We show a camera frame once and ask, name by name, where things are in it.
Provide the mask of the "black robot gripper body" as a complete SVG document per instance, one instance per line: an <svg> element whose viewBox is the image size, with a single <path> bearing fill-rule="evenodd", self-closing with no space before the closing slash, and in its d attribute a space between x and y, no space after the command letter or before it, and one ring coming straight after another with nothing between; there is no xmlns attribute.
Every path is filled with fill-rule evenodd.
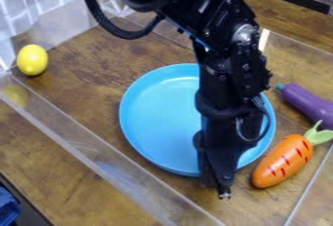
<svg viewBox="0 0 333 226"><path fill-rule="evenodd" d="M244 24L222 52L194 45L200 63L195 108L202 118L202 128L194 135L200 179L222 200L232 197L240 158L258 145L272 122L261 98L272 72L260 39L258 29Z"/></svg>

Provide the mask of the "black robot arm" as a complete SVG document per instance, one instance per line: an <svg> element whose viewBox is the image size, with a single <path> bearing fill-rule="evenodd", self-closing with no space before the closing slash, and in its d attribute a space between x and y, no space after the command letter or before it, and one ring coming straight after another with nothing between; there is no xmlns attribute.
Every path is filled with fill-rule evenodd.
<svg viewBox="0 0 333 226"><path fill-rule="evenodd" d="M260 26L244 0L123 0L138 12L167 19L193 41L200 63L195 107L202 129L194 135L201 182L222 199L241 155L257 146L270 121L262 91L270 71L260 50Z"/></svg>

